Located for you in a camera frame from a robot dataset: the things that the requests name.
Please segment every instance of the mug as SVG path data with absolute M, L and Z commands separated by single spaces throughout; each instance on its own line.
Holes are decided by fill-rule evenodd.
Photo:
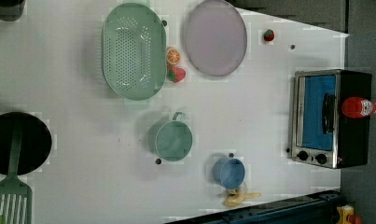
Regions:
M 214 179 L 225 189 L 237 189 L 244 182 L 245 168 L 240 160 L 221 158 L 214 166 Z
M 185 114 L 176 112 L 157 131 L 155 149 L 167 161 L 180 161 L 190 152 L 193 137 L 190 128 L 183 122 Z

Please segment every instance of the toaster oven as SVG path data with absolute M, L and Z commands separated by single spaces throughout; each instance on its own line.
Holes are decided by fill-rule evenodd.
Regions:
M 292 160 L 337 169 L 368 162 L 369 119 L 341 112 L 351 96 L 370 99 L 371 74 L 345 70 L 295 75 Z

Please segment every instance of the green mug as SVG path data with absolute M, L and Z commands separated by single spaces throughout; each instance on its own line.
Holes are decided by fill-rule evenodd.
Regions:
M 182 122 L 185 114 L 176 112 L 173 120 L 168 120 L 159 128 L 155 149 L 167 161 L 180 161 L 190 152 L 193 137 L 190 128 Z

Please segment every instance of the oven window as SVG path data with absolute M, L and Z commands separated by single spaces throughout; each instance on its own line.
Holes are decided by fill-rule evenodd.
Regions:
M 302 146 L 331 151 L 333 133 L 324 133 L 322 109 L 324 97 L 334 95 L 335 76 L 305 77 Z

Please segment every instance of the red fruit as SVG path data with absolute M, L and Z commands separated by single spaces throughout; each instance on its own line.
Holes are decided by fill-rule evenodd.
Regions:
M 273 30 L 267 30 L 264 34 L 264 40 L 272 41 L 275 38 L 275 34 Z
M 181 81 L 186 75 L 187 72 L 180 67 L 173 66 L 168 70 L 168 78 L 174 83 Z

